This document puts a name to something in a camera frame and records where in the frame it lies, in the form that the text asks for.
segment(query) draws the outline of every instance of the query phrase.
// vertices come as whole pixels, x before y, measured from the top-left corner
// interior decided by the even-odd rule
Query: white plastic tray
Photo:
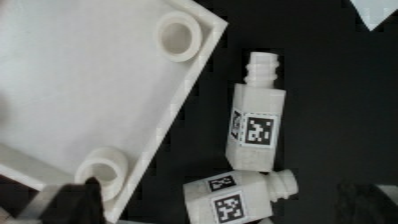
[[[154,46],[156,22],[176,10],[202,29],[183,63]],[[130,174],[105,203],[112,223],[225,25],[190,0],[0,1],[0,174],[41,190],[73,182],[89,152],[117,147]]]

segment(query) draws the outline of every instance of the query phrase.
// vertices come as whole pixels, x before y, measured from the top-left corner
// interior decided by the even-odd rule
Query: bottle neck
[[[289,195],[297,194],[298,186],[295,175],[289,170],[270,172],[265,176],[270,201],[277,202],[279,198],[288,199]]]
[[[273,88],[277,79],[275,68],[279,66],[277,55],[252,52],[250,63],[247,65],[245,83],[250,87]]]

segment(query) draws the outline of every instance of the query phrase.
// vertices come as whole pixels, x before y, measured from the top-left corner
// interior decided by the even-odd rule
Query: white plastic bottle
[[[268,175],[233,171],[185,184],[183,189],[192,224],[240,224],[270,217],[270,202],[298,192],[289,170]]]
[[[225,157],[234,170],[270,172],[286,91],[273,89],[277,55],[252,52],[245,83],[234,86]]]

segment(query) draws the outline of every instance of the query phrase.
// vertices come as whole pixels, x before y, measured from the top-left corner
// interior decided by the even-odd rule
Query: black and white label
[[[208,180],[209,191],[215,192],[229,187],[236,186],[233,175],[218,177],[217,179]]]
[[[277,122],[275,115],[247,113],[243,116],[243,134],[240,137],[241,146],[256,148],[273,148],[277,138]]]
[[[231,125],[229,125],[229,136],[233,140],[238,140],[240,138],[240,121],[241,121],[241,112],[236,109],[233,109]]]
[[[215,221],[218,224],[241,223],[247,219],[245,201],[241,191],[211,199]]]

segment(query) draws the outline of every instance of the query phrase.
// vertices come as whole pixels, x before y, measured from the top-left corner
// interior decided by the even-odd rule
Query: black background
[[[277,87],[288,91],[275,170],[293,170],[300,187],[298,196],[273,205],[272,219],[330,224],[337,183],[398,185],[396,13],[368,32],[348,0],[197,2],[229,27],[122,218],[188,223],[183,183],[231,170],[233,87],[250,51],[266,51],[281,55]],[[2,185],[0,205],[12,213],[32,195]]]

